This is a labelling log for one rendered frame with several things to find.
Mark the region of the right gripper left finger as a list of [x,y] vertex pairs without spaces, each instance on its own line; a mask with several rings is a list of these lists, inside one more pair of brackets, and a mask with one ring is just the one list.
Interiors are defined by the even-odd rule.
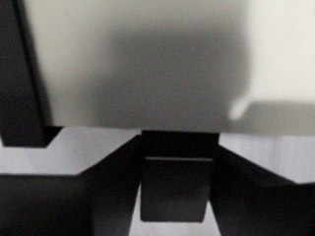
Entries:
[[78,174],[0,173],[0,236],[129,236],[140,182],[141,135]]

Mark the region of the black charger with brass prongs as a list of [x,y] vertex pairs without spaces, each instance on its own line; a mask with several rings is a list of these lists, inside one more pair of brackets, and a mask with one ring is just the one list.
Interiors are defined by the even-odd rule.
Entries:
[[142,130],[142,222],[203,223],[221,133]]

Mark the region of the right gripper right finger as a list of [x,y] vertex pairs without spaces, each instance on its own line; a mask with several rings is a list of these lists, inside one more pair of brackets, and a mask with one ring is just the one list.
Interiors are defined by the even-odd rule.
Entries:
[[209,203],[220,236],[315,236],[315,181],[294,182],[221,145]]

